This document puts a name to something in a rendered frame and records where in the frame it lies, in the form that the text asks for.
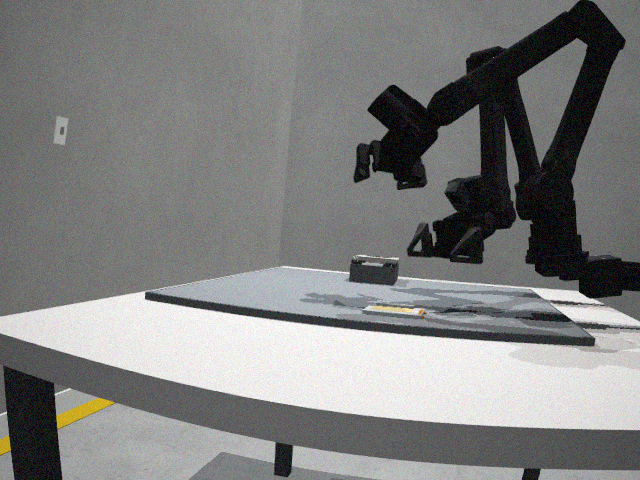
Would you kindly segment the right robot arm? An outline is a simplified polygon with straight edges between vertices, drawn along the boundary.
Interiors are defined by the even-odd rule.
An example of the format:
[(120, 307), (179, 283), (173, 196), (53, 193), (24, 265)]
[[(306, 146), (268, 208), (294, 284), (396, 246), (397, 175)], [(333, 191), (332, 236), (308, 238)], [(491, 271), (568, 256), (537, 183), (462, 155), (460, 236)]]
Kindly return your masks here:
[[(496, 46), (471, 53), (470, 57), (466, 58), (467, 74), (505, 49)], [(496, 228), (508, 229), (515, 222), (516, 211), (511, 201), (507, 176), (506, 119), (519, 171), (519, 182), (514, 186), (516, 210), (521, 220), (531, 220), (535, 223), (530, 224), (531, 236), (534, 237), (528, 237), (527, 256), (537, 256), (537, 252), (540, 252), (540, 237), (543, 236), (540, 219), (548, 218), (525, 207), (522, 197), (524, 183), (530, 176), (539, 172), (540, 164), (518, 78), (481, 102), (479, 115), (481, 175), (448, 181), (444, 193), (454, 209), (459, 212), (443, 220), (477, 223), (483, 229), (483, 233), (485, 232), (484, 240), (494, 234)]]

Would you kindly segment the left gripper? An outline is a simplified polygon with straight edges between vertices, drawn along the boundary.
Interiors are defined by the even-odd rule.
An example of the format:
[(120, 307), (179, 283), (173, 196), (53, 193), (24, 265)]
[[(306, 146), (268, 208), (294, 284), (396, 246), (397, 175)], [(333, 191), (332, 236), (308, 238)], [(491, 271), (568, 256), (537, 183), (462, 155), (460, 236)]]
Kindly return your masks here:
[[(396, 142), (385, 155), (382, 153), (381, 141), (378, 140), (373, 140), (369, 145), (360, 143), (357, 146), (358, 159), (356, 161), (354, 183), (370, 177), (370, 155), (373, 155), (373, 171), (392, 173), (394, 179), (398, 181), (397, 190), (423, 188), (427, 184), (425, 166), (422, 164), (421, 159), (422, 155), (409, 156), (401, 148), (398, 136)], [(406, 183), (403, 184), (403, 182)]]

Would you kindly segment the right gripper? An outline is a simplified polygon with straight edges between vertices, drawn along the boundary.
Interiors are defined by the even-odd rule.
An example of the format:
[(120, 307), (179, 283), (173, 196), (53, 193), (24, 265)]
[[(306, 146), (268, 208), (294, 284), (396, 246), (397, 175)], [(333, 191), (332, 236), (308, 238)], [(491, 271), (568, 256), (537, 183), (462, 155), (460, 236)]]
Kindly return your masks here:
[[(479, 224), (437, 220), (432, 225), (433, 231), (436, 232), (435, 246), (433, 246), (432, 234), (429, 233), (428, 223), (420, 223), (407, 248), (408, 256), (446, 258), (450, 259), (450, 262), (458, 263), (483, 263), (485, 232), (483, 233)], [(420, 239), (422, 249), (413, 251)], [(468, 257), (457, 257), (458, 255)]]

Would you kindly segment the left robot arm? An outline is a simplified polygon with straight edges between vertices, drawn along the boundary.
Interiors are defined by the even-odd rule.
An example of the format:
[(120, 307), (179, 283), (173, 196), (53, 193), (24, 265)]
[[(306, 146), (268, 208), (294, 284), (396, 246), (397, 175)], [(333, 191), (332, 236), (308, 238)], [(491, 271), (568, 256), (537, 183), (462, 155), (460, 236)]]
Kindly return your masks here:
[(527, 179), (522, 190), (525, 207), (551, 218), (542, 220), (543, 237), (537, 252), (537, 261), (544, 265), (588, 262), (577, 234), (571, 180), (610, 69), (626, 42), (599, 10), (592, 1), (578, 1), (568, 12), (437, 91), (427, 109), (390, 85), (367, 110), (391, 131), (381, 139), (383, 155), (399, 135), (399, 144), (408, 155), (421, 156), (437, 140), (441, 125), (451, 124), (576, 38), (586, 43), (582, 67), (551, 146), (539, 172)]

